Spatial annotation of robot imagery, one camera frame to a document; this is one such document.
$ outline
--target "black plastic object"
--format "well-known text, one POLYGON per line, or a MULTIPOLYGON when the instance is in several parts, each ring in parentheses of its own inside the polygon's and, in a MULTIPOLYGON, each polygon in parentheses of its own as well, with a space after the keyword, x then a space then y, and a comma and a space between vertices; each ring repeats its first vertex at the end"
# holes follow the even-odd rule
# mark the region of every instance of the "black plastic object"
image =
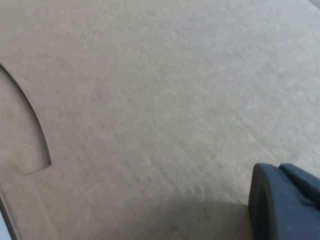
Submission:
POLYGON ((256 164, 248 208, 255 240, 320 240, 320 179, 292 164, 256 164))

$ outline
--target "brown cardboard surface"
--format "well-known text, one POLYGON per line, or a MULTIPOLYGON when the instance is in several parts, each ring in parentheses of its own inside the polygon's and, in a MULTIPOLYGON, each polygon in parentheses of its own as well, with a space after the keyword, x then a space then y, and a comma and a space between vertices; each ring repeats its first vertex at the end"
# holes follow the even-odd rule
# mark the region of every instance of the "brown cardboard surface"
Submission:
POLYGON ((0 187, 24 240, 252 239, 256 162, 320 175, 308 1, 0 0, 0 187))

